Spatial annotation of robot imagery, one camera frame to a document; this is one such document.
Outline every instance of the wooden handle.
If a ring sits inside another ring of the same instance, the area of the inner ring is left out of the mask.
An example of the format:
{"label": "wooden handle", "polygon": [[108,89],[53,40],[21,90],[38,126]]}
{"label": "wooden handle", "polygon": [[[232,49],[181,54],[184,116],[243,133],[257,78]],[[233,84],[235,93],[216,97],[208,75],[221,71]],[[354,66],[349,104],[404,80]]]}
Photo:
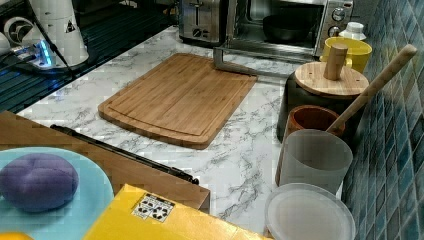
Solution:
{"label": "wooden handle", "polygon": [[353,103],[331,124],[327,132],[332,132],[344,124],[362,106],[364,106],[380,89],[386,85],[417,53],[411,44],[406,45],[371,84],[353,101]]}
{"label": "wooden handle", "polygon": [[336,81],[340,79],[340,73],[346,59],[348,47],[345,44],[335,43],[331,45],[327,64],[325,65],[324,77]]}

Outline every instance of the container lid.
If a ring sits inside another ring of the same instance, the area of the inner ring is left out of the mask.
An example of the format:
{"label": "container lid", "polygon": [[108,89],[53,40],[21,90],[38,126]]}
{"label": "container lid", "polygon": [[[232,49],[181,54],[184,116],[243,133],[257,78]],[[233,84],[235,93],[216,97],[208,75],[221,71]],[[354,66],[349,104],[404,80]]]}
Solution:
{"label": "container lid", "polygon": [[306,91],[326,98],[355,99],[369,85],[360,72],[343,67],[340,80],[331,81],[324,77],[326,62],[303,64],[295,71],[295,81]]}
{"label": "container lid", "polygon": [[266,224],[276,240],[353,240],[355,222],[330,192],[304,183],[280,186],[266,203]]}
{"label": "container lid", "polygon": [[364,30],[364,25],[357,22],[349,22],[347,24],[346,30],[339,33],[339,35],[346,38],[364,40],[367,37],[363,33],[363,30]]}

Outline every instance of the blue tile wall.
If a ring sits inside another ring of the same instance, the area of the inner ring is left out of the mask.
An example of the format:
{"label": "blue tile wall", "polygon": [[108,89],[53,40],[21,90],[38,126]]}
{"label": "blue tile wall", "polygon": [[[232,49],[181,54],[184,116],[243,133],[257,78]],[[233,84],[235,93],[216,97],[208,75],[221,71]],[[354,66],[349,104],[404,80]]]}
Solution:
{"label": "blue tile wall", "polygon": [[424,239],[424,1],[380,0],[366,35],[374,79],[407,43],[418,54],[366,106],[343,186],[356,239]]}

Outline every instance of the wooden spoon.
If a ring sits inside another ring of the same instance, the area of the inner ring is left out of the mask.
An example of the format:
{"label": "wooden spoon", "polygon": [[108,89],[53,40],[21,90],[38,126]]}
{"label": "wooden spoon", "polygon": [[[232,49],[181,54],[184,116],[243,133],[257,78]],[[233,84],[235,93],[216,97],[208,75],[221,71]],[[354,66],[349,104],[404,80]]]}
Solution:
{"label": "wooden spoon", "polygon": [[364,106],[380,89],[386,85],[417,53],[417,49],[411,44],[406,45],[396,57],[383,69],[383,71],[365,88],[365,90],[352,102],[352,104],[331,124],[327,132],[332,132],[350,117],[352,117],[362,106]]}

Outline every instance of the wooden board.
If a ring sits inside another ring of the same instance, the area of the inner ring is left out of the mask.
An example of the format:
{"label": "wooden board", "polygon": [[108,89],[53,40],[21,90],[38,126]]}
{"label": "wooden board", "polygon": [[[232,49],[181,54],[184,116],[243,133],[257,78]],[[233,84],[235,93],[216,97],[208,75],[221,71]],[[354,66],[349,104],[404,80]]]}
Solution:
{"label": "wooden board", "polygon": [[257,80],[177,53],[99,105],[100,116],[141,135],[206,148]]}
{"label": "wooden board", "polygon": [[109,177],[114,193],[128,183],[189,207],[209,212],[210,191],[119,154],[88,144],[11,112],[0,113],[0,150],[57,147],[91,159]]}
{"label": "wooden board", "polygon": [[306,91],[323,97],[354,99],[361,94],[369,82],[360,72],[343,67],[337,81],[324,77],[326,63],[313,62],[300,66],[296,72],[296,83]]}

